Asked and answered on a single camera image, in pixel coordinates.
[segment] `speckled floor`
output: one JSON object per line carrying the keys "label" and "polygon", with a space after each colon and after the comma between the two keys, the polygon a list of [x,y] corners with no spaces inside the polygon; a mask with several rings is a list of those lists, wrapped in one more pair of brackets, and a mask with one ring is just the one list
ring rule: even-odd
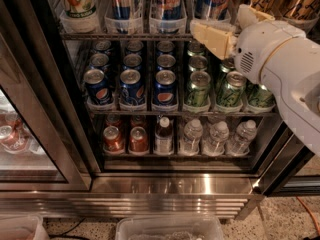
{"label": "speckled floor", "polygon": [[[301,199],[320,222],[320,197]],[[81,219],[44,219],[44,226],[48,234],[58,235],[80,221]],[[67,235],[90,240],[114,240],[117,222],[117,219],[84,219]],[[223,223],[222,231],[225,240],[302,240],[317,236],[311,216],[295,197],[265,198],[245,220]]]}

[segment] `orange cable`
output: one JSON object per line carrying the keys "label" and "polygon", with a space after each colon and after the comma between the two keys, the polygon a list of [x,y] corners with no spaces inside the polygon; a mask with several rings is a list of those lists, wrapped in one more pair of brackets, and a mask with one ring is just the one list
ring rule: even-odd
{"label": "orange cable", "polygon": [[312,213],[312,211],[309,209],[309,207],[301,200],[300,197],[296,196],[296,198],[298,199],[298,201],[302,204],[302,206],[307,210],[307,212],[309,213],[309,215],[312,218],[312,221],[314,223],[314,226],[317,230],[318,236],[320,236],[320,227],[319,227],[319,223],[316,219],[316,217],[314,216],[314,214]]}

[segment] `plastic bottle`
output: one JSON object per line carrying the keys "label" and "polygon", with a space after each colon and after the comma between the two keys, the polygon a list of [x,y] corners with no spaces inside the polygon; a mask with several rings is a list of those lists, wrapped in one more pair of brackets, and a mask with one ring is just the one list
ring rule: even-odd
{"label": "plastic bottle", "polygon": [[199,119],[193,119],[185,125],[181,146],[185,155],[195,155],[198,153],[202,134],[203,127]]}
{"label": "plastic bottle", "polygon": [[229,138],[228,125],[224,121],[214,124],[207,137],[205,153],[209,156],[222,155],[224,153],[224,144]]}
{"label": "plastic bottle", "polygon": [[253,120],[238,125],[235,134],[227,141],[227,155],[244,156],[249,152],[249,145],[257,135],[256,123]]}
{"label": "plastic bottle", "polygon": [[168,117],[161,117],[155,129],[154,153],[170,155],[173,153],[173,127]]}

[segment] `bottle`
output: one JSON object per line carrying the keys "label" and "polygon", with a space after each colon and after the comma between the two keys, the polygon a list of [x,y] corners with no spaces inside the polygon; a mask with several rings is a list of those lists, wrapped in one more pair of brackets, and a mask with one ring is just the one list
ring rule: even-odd
{"label": "bottle", "polygon": [[249,145],[257,135],[256,123],[253,120],[238,125],[235,134],[227,141],[227,155],[244,156],[249,152]]}
{"label": "bottle", "polygon": [[173,127],[168,117],[161,117],[155,129],[154,152],[170,155],[173,152]]}
{"label": "bottle", "polygon": [[224,121],[215,123],[207,137],[205,154],[209,156],[218,156],[224,153],[224,144],[229,138],[228,125]]}
{"label": "bottle", "polygon": [[181,145],[185,155],[196,155],[198,153],[202,134],[203,127],[199,119],[193,119],[185,125]]}

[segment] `white bottle cap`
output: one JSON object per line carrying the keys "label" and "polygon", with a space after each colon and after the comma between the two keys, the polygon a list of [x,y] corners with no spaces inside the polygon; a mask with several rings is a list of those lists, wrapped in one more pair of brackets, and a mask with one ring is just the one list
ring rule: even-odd
{"label": "white bottle cap", "polygon": [[253,120],[248,120],[245,125],[248,129],[256,128],[256,122]]}
{"label": "white bottle cap", "polygon": [[193,119],[191,121],[191,126],[194,127],[194,128],[199,128],[201,127],[201,122],[199,119]]}
{"label": "white bottle cap", "polygon": [[161,127],[164,127],[164,128],[167,128],[170,124],[170,120],[168,117],[161,117],[160,119],[160,126]]}
{"label": "white bottle cap", "polygon": [[215,125],[215,128],[219,131],[219,132],[226,132],[228,130],[228,125],[226,122],[220,121],[219,123],[217,123]]}

